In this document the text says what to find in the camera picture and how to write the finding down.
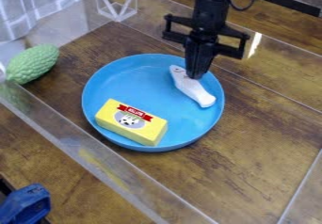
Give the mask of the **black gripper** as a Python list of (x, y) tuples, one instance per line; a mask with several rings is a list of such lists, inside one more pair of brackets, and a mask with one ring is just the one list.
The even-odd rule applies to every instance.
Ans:
[(184, 45), (186, 73), (194, 79), (204, 77), (216, 55), (244, 57), (250, 35), (228, 25), (229, 7), (248, 9), (238, 8), (232, 0), (196, 0), (190, 17), (164, 16), (162, 37)]

